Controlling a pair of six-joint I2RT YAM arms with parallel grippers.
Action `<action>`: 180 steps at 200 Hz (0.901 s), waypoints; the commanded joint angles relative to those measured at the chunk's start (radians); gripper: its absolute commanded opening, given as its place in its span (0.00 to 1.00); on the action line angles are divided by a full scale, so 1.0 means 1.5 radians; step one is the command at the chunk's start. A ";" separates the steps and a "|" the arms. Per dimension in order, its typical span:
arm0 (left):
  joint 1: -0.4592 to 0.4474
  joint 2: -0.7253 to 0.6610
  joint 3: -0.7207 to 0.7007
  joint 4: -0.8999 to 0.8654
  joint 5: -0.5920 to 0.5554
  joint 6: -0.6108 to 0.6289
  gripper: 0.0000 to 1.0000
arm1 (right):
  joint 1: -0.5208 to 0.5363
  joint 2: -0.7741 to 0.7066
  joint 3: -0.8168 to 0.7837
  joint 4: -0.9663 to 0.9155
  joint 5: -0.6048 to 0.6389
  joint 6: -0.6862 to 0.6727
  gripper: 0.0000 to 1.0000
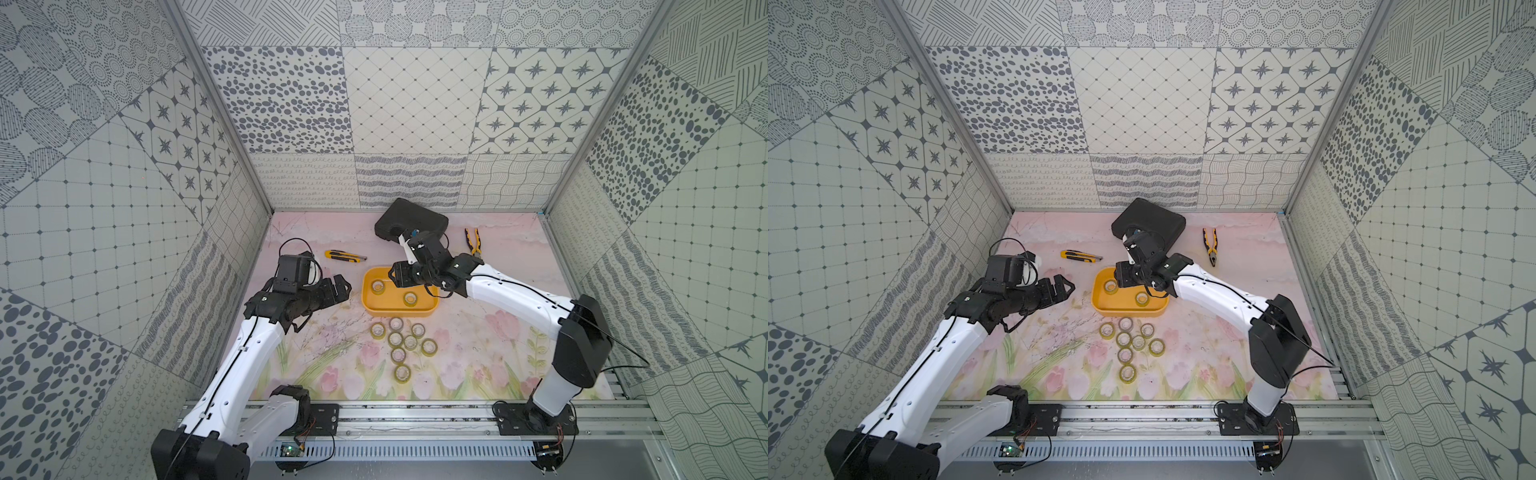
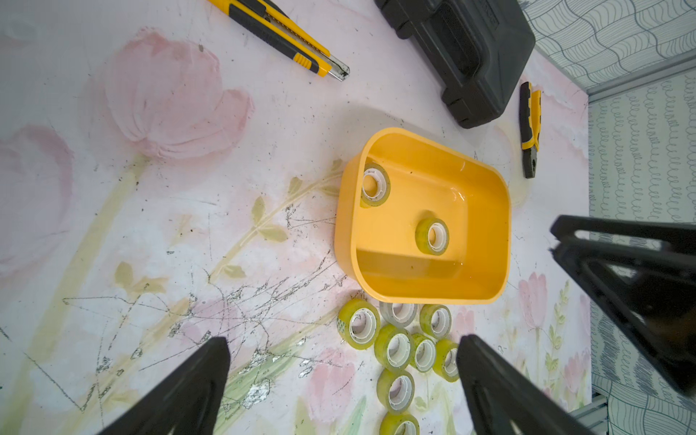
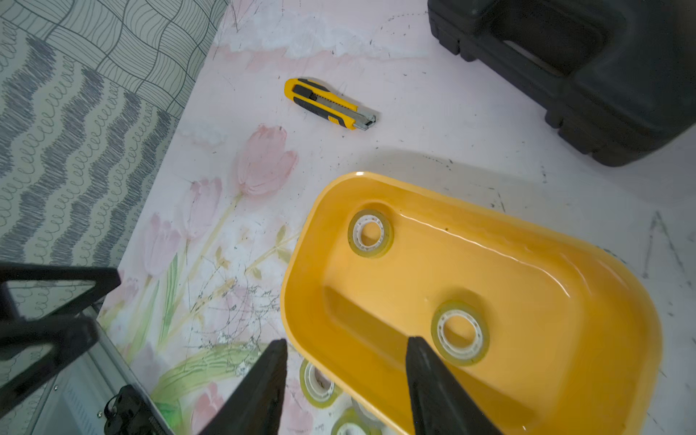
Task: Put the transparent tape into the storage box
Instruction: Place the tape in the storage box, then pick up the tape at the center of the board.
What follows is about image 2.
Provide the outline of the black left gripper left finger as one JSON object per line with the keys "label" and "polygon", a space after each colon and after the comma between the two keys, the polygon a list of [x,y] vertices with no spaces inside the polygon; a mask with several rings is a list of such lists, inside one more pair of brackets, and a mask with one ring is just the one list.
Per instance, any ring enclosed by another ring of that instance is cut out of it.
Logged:
{"label": "black left gripper left finger", "polygon": [[210,338],[103,434],[211,434],[230,368],[227,339]]}

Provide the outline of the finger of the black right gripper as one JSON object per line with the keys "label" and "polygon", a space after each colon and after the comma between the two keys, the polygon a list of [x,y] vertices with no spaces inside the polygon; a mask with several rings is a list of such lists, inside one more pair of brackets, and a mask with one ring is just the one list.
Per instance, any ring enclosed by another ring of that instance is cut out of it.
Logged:
{"label": "finger of the black right gripper", "polygon": [[695,228],[562,215],[555,261],[674,390],[695,392]]}

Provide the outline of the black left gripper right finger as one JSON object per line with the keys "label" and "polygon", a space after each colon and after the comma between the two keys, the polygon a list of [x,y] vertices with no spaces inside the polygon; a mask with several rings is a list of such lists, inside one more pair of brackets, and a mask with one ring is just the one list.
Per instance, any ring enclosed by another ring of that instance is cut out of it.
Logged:
{"label": "black left gripper right finger", "polygon": [[478,434],[589,434],[478,335],[460,339],[456,363]]}

